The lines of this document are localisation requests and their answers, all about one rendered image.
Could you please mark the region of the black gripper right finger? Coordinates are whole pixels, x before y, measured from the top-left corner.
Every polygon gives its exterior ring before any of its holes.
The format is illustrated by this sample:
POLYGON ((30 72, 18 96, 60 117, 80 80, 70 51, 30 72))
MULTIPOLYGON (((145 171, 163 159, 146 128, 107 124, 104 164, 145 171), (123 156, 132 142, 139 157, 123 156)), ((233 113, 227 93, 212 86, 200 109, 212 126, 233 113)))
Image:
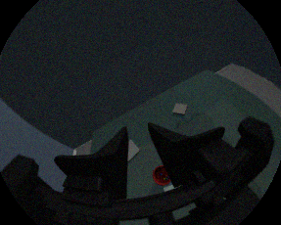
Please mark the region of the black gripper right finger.
POLYGON ((184 175, 190 167, 196 152, 215 140, 223 139, 224 128, 216 127, 208 132, 195 136, 180 135, 168 131, 155 123, 148 123, 149 136, 155 144, 156 151, 163 161, 164 170, 170 176, 174 188, 184 186, 184 175))

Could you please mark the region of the red cup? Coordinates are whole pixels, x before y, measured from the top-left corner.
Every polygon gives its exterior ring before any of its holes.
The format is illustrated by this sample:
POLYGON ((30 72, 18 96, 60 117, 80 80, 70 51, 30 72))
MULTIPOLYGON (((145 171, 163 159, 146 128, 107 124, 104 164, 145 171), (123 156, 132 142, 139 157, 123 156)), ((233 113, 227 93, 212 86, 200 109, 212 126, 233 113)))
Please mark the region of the red cup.
POLYGON ((164 178, 165 175, 168 175, 168 174, 167 174, 167 171, 164 170, 164 166, 156 167, 155 170, 153 170, 153 172, 152 172, 153 182, 160 184, 160 186, 166 186, 167 183, 171 182, 171 179, 164 180, 164 179, 166 179, 166 178, 164 178))

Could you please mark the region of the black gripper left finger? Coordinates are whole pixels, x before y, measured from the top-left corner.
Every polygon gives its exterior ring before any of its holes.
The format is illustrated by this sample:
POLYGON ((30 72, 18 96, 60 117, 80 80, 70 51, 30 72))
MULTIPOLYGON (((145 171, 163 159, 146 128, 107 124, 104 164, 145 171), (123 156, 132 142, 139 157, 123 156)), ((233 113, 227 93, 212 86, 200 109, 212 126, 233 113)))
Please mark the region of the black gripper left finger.
POLYGON ((56 156, 54 160, 65 175, 100 176, 121 200, 127 199, 128 131, 124 125, 117 135, 94 155, 56 156))

